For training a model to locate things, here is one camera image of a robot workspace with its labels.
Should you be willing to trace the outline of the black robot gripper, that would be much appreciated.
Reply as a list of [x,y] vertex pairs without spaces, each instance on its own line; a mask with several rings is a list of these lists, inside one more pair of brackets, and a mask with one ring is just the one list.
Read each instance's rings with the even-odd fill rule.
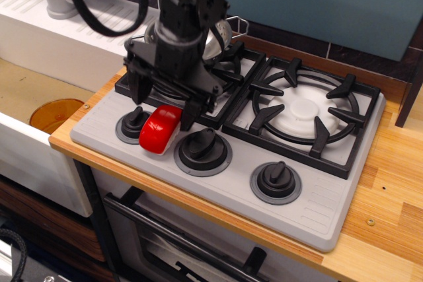
[[135,104],[141,104],[155,83],[177,91],[188,99],[180,118],[180,130],[188,131],[208,112],[210,98],[223,94],[221,84],[206,69],[202,59],[208,31],[201,32],[192,42],[172,42],[164,34],[157,36],[155,44],[124,44],[128,53],[124,65],[130,96]]

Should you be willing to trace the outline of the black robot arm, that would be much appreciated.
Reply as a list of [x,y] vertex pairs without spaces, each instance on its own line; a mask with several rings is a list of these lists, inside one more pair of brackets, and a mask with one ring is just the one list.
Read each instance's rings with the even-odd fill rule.
[[125,43],[130,96],[141,104],[158,84],[181,95],[184,108],[180,128],[188,131],[222,94],[221,84],[203,58],[210,28],[224,19],[226,0],[160,0],[153,44]]

